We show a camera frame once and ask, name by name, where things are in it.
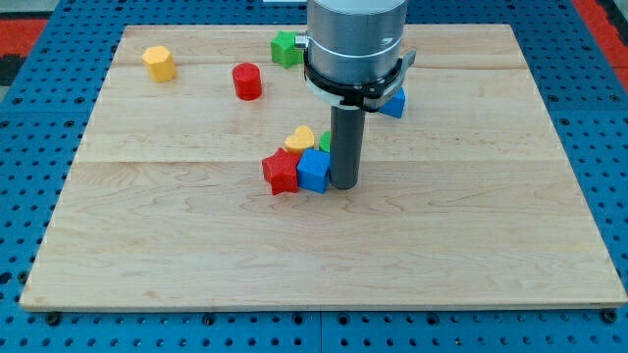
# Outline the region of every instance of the blue hexagon block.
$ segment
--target blue hexagon block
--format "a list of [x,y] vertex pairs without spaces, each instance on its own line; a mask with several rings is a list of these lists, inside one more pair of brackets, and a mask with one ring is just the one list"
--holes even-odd
[[403,116],[403,107],[405,106],[405,92],[403,87],[396,93],[396,95],[380,108],[380,113],[390,115],[391,117],[401,118]]
[[296,166],[298,186],[325,193],[330,183],[330,154],[314,149],[306,149]]

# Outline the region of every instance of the plastic block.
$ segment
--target plastic block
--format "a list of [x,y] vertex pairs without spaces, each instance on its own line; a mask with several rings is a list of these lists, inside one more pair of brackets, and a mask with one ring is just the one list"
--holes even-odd
[[165,46],[156,46],[146,49],[141,56],[148,75],[155,82],[171,80],[177,74],[173,54]]
[[300,155],[290,154],[285,149],[278,148],[274,155],[262,160],[264,178],[270,182],[273,195],[285,191],[298,191],[296,165],[300,159]]
[[330,183],[330,154],[327,152],[307,149],[296,167],[298,174],[298,186],[325,193]]
[[262,95],[262,79],[255,64],[242,63],[232,71],[235,95],[242,100],[253,100]]
[[314,148],[314,132],[309,126],[299,126],[294,134],[286,137],[286,149],[289,153],[301,154],[308,148]]
[[332,132],[325,131],[321,135],[321,139],[318,141],[318,149],[330,153],[332,149]]
[[303,63],[303,52],[294,47],[296,32],[282,31],[271,40],[271,54],[273,62],[281,64],[284,68],[289,68],[294,64]]
[[401,118],[403,116],[403,107],[405,107],[405,92],[403,92],[402,87],[399,92],[380,109],[380,113],[395,118]]

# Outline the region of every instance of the yellow heart block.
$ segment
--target yellow heart block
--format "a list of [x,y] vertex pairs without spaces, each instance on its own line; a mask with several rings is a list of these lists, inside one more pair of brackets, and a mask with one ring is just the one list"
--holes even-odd
[[309,126],[299,126],[294,134],[286,137],[286,149],[289,153],[301,154],[308,148],[314,148],[314,132]]

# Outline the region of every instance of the red star block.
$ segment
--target red star block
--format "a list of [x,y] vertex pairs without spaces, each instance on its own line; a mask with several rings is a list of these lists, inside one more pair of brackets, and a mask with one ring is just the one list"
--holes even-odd
[[264,178],[271,183],[273,195],[284,191],[298,191],[296,165],[300,159],[300,155],[293,155],[283,148],[278,148],[274,155],[262,160]]

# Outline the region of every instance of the blue perforated surface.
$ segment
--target blue perforated surface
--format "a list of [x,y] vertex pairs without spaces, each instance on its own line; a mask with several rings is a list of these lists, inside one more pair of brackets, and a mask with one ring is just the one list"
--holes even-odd
[[[628,96],[568,1],[412,1],[408,22],[511,24],[624,284]],[[17,301],[125,25],[305,23],[256,0],[64,0],[0,104],[0,351],[628,350],[628,311],[48,314]]]

